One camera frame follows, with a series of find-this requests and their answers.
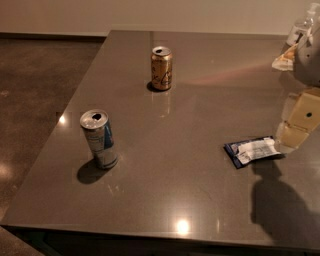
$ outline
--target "candy bar wrapper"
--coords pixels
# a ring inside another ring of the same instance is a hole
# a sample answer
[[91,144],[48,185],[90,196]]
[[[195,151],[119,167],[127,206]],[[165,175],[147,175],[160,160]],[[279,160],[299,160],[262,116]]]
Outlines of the candy bar wrapper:
[[275,147],[272,136],[227,143],[224,149],[237,169],[243,168],[251,161],[282,155]]

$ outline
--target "brown can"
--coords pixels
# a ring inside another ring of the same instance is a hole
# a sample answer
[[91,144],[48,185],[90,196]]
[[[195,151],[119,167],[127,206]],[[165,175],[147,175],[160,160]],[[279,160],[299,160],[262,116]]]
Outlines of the brown can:
[[172,53],[164,46],[153,48],[151,55],[152,86],[164,91],[171,87]]

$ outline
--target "wall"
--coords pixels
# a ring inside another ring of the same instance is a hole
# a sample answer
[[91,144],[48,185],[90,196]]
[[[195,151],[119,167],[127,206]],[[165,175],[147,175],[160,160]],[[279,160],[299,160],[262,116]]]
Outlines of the wall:
[[312,0],[2,0],[0,32],[110,29],[287,34]]

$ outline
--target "concrete floor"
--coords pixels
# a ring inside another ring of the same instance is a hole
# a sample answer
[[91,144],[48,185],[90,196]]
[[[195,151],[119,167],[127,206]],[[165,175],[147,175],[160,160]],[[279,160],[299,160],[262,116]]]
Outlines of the concrete floor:
[[[0,220],[102,42],[0,39]],[[42,254],[0,228],[0,255]]]

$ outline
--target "light spot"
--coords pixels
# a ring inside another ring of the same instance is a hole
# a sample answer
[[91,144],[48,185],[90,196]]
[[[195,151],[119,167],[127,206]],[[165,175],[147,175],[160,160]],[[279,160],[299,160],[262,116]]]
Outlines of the light spot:
[[179,220],[177,223],[177,232],[179,235],[187,235],[190,230],[189,222],[186,220]]

